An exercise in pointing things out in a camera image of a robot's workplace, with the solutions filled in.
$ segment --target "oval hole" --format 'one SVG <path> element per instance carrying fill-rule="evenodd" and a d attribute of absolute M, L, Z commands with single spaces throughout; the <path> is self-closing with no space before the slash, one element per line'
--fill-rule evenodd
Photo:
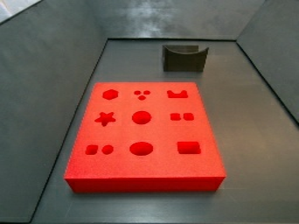
<path fill-rule="evenodd" d="M 137 156 L 145 156 L 153 151 L 153 146 L 145 142 L 133 143 L 129 151 Z"/>

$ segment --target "rectangular hole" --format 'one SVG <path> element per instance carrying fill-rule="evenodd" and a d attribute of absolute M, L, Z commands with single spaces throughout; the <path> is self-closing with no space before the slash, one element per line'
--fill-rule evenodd
<path fill-rule="evenodd" d="M 177 142 L 177 151 L 180 154 L 200 154 L 201 147 L 199 142 Z"/>
<path fill-rule="evenodd" d="M 86 155 L 96 155 L 98 151 L 98 147 L 94 144 L 88 145 L 85 154 Z"/>

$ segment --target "red foam block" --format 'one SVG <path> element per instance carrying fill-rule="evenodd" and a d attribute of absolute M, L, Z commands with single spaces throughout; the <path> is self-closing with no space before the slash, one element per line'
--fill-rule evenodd
<path fill-rule="evenodd" d="M 225 171 L 196 84 L 96 84 L 64 178 L 76 193 L 216 191 Z"/>

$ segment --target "gray floor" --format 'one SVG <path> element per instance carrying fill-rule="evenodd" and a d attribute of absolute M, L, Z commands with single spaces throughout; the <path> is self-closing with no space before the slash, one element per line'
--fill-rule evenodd
<path fill-rule="evenodd" d="M 164 44 L 208 46 L 204 72 L 164 73 Z M 197 83 L 228 173 L 216 192 L 72 193 L 62 173 L 101 81 Z M 235 42 L 108 41 L 33 222 L 299 222 L 297 165 L 297 126 Z"/>

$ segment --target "gray wall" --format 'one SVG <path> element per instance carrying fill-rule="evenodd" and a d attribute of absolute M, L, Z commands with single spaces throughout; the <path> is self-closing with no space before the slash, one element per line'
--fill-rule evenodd
<path fill-rule="evenodd" d="M 299 1 L 268 0 L 237 43 L 299 122 Z"/>
<path fill-rule="evenodd" d="M 32 218 L 105 41 L 81 0 L 0 26 L 0 222 Z"/>
<path fill-rule="evenodd" d="M 236 39 L 264 0 L 89 0 L 111 38 Z"/>

